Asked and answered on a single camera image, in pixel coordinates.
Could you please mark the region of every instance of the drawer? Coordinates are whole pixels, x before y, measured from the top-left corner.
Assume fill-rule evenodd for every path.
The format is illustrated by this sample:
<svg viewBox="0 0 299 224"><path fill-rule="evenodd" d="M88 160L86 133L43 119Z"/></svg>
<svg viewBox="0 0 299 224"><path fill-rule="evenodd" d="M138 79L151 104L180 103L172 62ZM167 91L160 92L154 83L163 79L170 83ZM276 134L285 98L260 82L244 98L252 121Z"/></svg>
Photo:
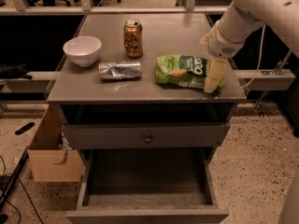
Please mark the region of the drawer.
<svg viewBox="0 0 299 224"><path fill-rule="evenodd" d="M74 149L216 147L230 123L156 123L63 125L62 131Z"/></svg>
<svg viewBox="0 0 299 224"><path fill-rule="evenodd" d="M74 224L221 223L201 148L102 149L87 161Z"/></svg>

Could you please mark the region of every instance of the drawer handle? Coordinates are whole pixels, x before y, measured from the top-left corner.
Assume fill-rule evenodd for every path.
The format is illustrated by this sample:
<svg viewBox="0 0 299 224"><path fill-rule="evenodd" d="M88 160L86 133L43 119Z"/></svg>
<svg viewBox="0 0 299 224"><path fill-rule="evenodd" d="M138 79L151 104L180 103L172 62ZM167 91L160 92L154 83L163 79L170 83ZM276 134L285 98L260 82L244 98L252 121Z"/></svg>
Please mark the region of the drawer handle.
<svg viewBox="0 0 299 224"><path fill-rule="evenodd" d="M147 144L150 144L152 141L152 138L149 134L147 134L145 137L144 137L144 142L147 143Z"/></svg>

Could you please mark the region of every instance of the white bowl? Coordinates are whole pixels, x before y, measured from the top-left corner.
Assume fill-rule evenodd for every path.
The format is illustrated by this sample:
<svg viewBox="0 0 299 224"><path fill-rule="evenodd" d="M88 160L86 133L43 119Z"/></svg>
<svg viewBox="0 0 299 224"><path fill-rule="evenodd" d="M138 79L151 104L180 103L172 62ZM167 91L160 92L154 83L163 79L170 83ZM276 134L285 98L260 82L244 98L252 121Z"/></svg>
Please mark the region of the white bowl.
<svg viewBox="0 0 299 224"><path fill-rule="evenodd" d="M64 44L64 53L73 63L88 67L99 58L99 49L102 43L92 36L79 36Z"/></svg>

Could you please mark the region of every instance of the brown can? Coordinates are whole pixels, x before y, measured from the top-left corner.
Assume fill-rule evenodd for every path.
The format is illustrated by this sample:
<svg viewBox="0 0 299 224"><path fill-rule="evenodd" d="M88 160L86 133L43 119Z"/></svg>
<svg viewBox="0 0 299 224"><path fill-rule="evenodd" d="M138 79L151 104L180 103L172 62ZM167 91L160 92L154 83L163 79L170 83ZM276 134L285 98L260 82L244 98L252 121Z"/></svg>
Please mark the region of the brown can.
<svg viewBox="0 0 299 224"><path fill-rule="evenodd" d="M140 57L142 49L142 25L138 20L129 20L123 29L124 47L128 57Z"/></svg>

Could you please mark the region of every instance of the green chip bag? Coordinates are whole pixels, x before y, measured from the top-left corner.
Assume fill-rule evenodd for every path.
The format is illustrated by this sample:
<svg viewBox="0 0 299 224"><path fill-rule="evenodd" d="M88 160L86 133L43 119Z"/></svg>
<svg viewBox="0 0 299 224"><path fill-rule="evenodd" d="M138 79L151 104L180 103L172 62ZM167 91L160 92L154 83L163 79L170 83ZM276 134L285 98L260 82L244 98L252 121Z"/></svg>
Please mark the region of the green chip bag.
<svg viewBox="0 0 299 224"><path fill-rule="evenodd" d="M205 86L210 60L188 55L165 55L157 57L157 83L171 83L180 87L199 88ZM224 86L221 80L218 89Z"/></svg>

